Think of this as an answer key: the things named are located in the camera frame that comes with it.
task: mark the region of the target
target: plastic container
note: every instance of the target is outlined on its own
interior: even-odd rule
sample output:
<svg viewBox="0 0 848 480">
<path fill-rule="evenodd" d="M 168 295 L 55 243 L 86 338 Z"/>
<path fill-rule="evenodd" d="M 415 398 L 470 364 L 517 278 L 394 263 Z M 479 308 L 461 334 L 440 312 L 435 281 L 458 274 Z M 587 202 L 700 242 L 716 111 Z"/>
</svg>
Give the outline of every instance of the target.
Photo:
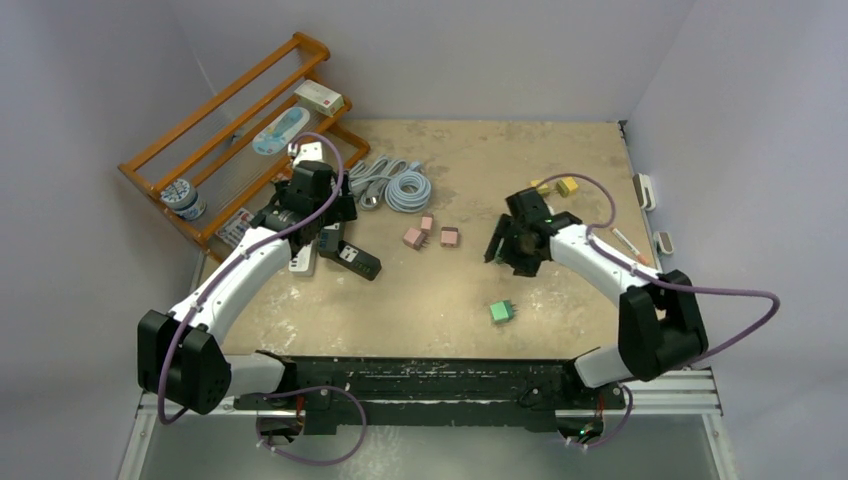
<svg viewBox="0 0 848 480">
<path fill-rule="evenodd" d="M 194 185 L 182 178 L 163 190 L 160 198 L 177 216 L 189 222 L 197 220 L 206 211 L 206 201 L 200 198 Z"/>
</svg>

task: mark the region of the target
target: wooden tabletop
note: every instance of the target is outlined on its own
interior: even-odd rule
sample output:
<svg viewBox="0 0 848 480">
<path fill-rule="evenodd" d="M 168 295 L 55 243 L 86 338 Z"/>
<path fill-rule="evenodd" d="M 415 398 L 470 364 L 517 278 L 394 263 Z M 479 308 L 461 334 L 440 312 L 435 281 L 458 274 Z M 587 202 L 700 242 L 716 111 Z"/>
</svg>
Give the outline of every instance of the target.
<svg viewBox="0 0 848 480">
<path fill-rule="evenodd" d="M 380 154 L 422 161 L 433 183 L 428 211 L 437 230 L 459 229 L 459 248 L 442 248 L 433 237 L 416 252 L 401 237 L 420 215 L 385 205 L 360 211 L 345 239 L 380 258 L 377 279 L 322 258 L 311 278 L 281 271 L 236 321 L 225 353 L 569 358 L 615 341 L 617 309 L 580 276 L 547 262 L 535 278 L 515 277 L 507 266 L 484 264 L 483 252 L 506 212 L 505 197 L 530 180 L 568 171 L 590 175 L 612 192 L 616 226 L 653 259 L 618 125 L 354 120 L 346 126 L 371 142 L 369 163 Z M 552 193 L 549 205 L 586 223 L 606 219 L 603 195 L 578 183 L 568 198 Z M 624 251 L 608 231 L 599 235 Z M 204 278 L 216 267 L 207 260 Z M 500 300 L 518 312 L 493 325 L 488 306 Z"/>
</svg>

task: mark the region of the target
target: yellow plug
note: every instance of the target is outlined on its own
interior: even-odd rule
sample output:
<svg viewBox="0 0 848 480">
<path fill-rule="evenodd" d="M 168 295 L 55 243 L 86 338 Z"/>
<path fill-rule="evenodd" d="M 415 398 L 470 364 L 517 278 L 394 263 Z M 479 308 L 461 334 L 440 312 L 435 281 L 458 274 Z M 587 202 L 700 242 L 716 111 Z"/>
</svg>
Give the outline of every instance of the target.
<svg viewBox="0 0 848 480">
<path fill-rule="evenodd" d="M 577 182 L 571 177 L 560 178 L 556 187 L 560 195 L 567 197 L 577 191 Z"/>
<path fill-rule="evenodd" d="M 551 193 L 551 187 L 547 183 L 543 185 L 539 185 L 539 183 L 541 183 L 541 180 L 533 180 L 530 182 L 530 186 L 534 187 L 539 192 L 539 195 L 547 197 Z"/>
</svg>

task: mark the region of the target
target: cardboard box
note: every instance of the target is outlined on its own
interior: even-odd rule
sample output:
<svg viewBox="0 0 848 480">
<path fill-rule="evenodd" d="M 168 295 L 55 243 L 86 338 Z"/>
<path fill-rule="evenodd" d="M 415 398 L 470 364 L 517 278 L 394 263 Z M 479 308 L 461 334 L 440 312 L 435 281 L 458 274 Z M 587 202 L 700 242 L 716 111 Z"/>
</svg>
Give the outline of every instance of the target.
<svg viewBox="0 0 848 480">
<path fill-rule="evenodd" d="M 294 94 L 307 107 L 328 117 L 335 115 L 344 106 L 344 98 L 340 94 L 312 80 L 300 84 Z"/>
</svg>

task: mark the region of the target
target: green plug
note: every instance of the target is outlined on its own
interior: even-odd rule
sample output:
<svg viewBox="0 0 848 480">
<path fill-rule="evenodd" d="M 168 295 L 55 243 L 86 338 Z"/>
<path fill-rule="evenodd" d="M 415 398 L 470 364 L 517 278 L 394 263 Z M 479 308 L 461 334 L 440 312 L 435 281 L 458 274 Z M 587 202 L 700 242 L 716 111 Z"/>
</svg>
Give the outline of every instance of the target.
<svg viewBox="0 0 848 480">
<path fill-rule="evenodd" d="M 509 300 L 503 300 L 489 305 L 492 313 L 492 322 L 495 324 L 506 323 L 515 318 L 515 307 Z"/>
</svg>

